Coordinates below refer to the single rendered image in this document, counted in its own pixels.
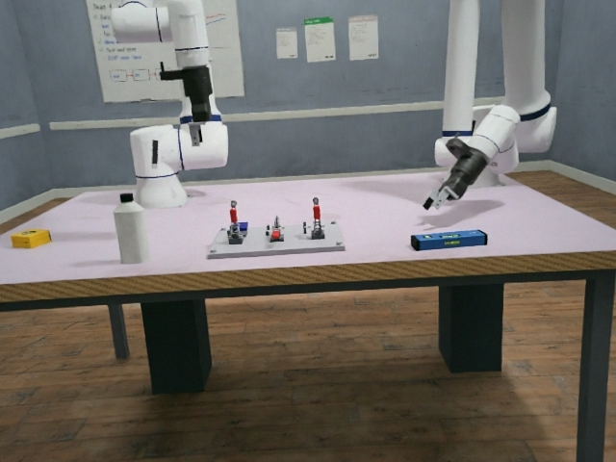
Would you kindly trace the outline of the toggle clamp with red handle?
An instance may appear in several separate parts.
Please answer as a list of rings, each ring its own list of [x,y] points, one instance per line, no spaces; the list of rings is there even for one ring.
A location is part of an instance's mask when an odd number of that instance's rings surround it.
[[[321,209],[319,206],[319,199],[317,197],[314,197],[313,202],[314,202],[313,211],[314,211],[315,221],[313,221],[314,230],[311,230],[311,237],[312,237],[312,240],[325,239],[324,229],[321,229]],[[318,206],[315,206],[315,205],[318,205]],[[316,219],[318,219],[319,221],[316,221]],[[317,225],[320,227],[320,229],[316,229]]]

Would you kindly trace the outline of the white bottle with black cap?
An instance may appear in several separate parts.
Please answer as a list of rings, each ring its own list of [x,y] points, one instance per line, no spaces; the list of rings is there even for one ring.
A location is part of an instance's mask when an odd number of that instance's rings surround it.
[[[142,264],[151,260],[144,209],[132,192],[119,195],[114,209],[115,230],[121,264]]]

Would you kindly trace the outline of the blue spirit level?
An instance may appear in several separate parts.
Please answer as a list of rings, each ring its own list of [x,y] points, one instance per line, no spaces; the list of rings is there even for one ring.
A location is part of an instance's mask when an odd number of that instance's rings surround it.
[[[488,234],[480,229],[411,235],[411,246],[416,251],[487,244]]]

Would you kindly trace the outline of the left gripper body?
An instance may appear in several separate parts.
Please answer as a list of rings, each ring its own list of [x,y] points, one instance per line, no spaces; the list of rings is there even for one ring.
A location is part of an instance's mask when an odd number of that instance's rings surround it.
[[[441,193],[445,187],[449,187],[459,196],[455,199],[449,195],[448,201],[462,199],[470,185],[475,184],[483,170],[491,166],[499,154],[498,149],[484,138],[473,137],[465,143],[458,138],[460,135],[458,132],[454,139],[446,144],[449,152],[458,159],[450,171],[449,179],[439,190]]]

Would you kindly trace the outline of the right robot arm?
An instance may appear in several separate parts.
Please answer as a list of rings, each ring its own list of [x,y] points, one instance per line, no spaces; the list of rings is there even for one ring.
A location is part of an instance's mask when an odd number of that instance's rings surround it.
[[[173,42],[175,52],[209,50],[203,0],[167,0],[167,8],[153,8],[153,0],[121,2],[121,8],[111,9],[117,42]],[[187,201],[178,170],[224,167],[226,164],[227,128],[222,126],[215,104],[211,65],[207,67],[210,67],[213,88],[213,94],[209,95],[213,117],[201,125],[203,142],[200,146],[192,147],[188,125],[193,119],[192,105],[190,98],[184,95],[182,80],[181,128],[153,126],[130,135],[137,178],[134,201],[143,208],[169,207]]]

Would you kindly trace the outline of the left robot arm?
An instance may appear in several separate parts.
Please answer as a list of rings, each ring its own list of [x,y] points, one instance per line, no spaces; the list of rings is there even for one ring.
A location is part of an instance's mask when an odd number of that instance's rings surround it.
[[[481,137],[498,149],[469,188],[498,184],[499,174],[517,167],[519,152],[548,151],[556,122],[544,90],[545,0],[501,0],[505,97],[499,106],[474,107],[480,9],[481,0],[450,0],[444,129],[435,145],[437,164],[450,167],[446,181],[458,160],[446,143],[458,132],[466,143]]]

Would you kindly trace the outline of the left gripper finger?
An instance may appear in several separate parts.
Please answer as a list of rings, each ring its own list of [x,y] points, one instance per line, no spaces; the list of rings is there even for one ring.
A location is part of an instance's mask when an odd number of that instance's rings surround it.
[[[437,197],[437,199],[434,201],[434,203],[432,204],[437,210],[440,210],[440,208],[443,206],[443,204],[445,203],[445,201],[447,200],[447,198],[449,197],[449,195],[452,195],[455,199],[458,199],[459,196],[449,187],[445,187],[443,189],[443,191],[441,192],[441,194]]]
[[[428,197],[428,199],[425,201],[425,203],[423,204],[423,207],[429,211],[429,209],[432,207],[432,204],[434,203],[434,201],[437,199],[437,197],[440,195],[441,193],[437,190],[437,189],[433,189],[433,192],[430,194],[430,196]]]

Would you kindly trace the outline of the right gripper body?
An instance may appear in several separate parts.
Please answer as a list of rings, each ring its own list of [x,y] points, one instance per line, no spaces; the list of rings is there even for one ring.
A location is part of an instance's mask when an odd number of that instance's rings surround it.
[[[208,95],[213,94],[213,89],[210,69],[206,65],[213,59],[210,58],[209,50],[175,52],[175,56],[177,66],[183,69],[165,71],[164,63],[160,62],[161,81],[183,79],[185,97],[190,98],[192,105],[192,121],[210,121],[213,116]]]

